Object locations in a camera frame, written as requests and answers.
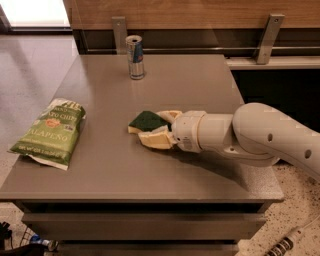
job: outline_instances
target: green chip bag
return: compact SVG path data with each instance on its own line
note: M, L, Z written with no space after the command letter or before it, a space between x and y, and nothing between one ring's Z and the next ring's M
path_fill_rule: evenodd
M10 152L67 170L85 110L74 101L54 99Z

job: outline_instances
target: silver can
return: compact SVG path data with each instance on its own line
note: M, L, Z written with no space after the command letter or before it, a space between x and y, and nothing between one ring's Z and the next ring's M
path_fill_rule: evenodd
M143 50L141 36L133 35L126 38L129 75L132 79L144 77Z

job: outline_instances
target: table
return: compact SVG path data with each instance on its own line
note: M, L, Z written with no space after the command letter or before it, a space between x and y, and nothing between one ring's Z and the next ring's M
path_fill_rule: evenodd
M145 55L144 65L145 78L131 80L126 56L78 56L54 96L87 112L70 168L20 157L0 200L41 237L64 241L64 255L235 255L283 200L272 168L152 150L127 132L143 110L234 113L243 100L225 59Z

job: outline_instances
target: floor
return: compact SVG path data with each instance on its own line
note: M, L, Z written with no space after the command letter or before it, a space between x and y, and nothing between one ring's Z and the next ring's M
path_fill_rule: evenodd
M71 36L0 35L0 186L17 158L7 153L8 148L47 106L77 55ZM267 223L251 240L239 242L237 256L264 255L291 229L320 214L320 183L283 162L273 169L285 201L267 210ZM26 228L21 217L14 205L0 203L0 222L11 224L14 247L20 245ZM319 256L319 248L320 219L286 255Z

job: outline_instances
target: wooden board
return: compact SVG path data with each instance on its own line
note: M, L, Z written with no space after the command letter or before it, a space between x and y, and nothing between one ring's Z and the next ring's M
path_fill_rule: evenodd
M320 28L319 0L64 0L73 29L112 29L125 16L128 29L263 28L283 14L282 28Z

